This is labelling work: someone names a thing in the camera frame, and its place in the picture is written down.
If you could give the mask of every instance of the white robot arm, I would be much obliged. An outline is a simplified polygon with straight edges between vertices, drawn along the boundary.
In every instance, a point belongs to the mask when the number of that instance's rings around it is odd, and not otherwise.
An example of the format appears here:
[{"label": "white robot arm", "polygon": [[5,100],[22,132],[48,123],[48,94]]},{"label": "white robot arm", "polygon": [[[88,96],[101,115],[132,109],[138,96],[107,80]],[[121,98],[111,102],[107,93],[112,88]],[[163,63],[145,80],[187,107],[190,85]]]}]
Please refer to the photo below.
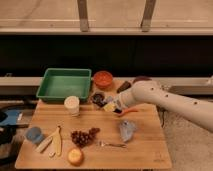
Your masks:
[{"label": "white robot arm", "polygon": [[115,100],[117,108],[121,110],[143,102],[175,112],[213,132],[213,103],[166,92],[153,80],[134,83],[131,88],[118,94]]}]

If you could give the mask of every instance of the grapes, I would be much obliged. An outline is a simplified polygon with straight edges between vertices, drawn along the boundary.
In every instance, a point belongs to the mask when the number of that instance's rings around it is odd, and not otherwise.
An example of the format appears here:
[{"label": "grapes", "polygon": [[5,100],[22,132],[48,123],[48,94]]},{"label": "grapes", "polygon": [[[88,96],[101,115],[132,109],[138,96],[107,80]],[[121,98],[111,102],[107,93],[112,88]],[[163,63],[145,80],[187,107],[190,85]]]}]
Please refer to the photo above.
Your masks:
[{"label": "grapes", "polygon": [[100,131],[100,128],[91,128],[88,133],[83,131],[74,131],[71,132],[72,142],[80,147],[83,148],[86,145],[93,142],[95,139],[96,134]]}]

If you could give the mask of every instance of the blue cup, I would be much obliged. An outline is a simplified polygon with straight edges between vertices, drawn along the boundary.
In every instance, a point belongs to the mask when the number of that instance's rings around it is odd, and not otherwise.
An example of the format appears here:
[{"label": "blue cup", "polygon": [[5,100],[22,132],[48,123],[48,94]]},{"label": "blue cup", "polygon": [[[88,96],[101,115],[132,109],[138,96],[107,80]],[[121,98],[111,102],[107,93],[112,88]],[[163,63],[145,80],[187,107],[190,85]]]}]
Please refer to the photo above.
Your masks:
[{"label": "blue cup", "polygon": [[32,127],[28,129],[25,134],[25,137],[28,141],[32,142],[33,144],[40,144],[44,140],[44,135],[41,132],[39,127]]}]

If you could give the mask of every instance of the bread roll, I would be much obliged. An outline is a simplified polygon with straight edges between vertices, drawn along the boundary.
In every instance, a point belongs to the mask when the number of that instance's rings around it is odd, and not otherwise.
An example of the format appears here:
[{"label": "bread roll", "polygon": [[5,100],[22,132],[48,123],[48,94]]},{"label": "bread roll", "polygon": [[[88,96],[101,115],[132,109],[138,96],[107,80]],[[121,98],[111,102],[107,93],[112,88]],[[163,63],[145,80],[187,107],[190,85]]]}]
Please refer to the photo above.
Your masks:
[{"label": "bread roll", "polygon": [[75,147],[68,152],[68,161],[74,166],[79,166],[83,159],[84,155],[80,148]]}]

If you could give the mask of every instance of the green tray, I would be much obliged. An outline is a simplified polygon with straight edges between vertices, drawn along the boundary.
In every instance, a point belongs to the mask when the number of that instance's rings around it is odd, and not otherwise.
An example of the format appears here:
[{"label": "green tray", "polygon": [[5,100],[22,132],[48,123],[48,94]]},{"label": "green tray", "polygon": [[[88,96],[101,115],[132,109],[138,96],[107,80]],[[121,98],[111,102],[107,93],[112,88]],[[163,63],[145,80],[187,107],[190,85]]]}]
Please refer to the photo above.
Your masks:
[{"label": "green tray", "polygon": [[48,68],[36,96],[45,102],[62,102],[68,96],[86,101],[90,83],[90,69]]}]

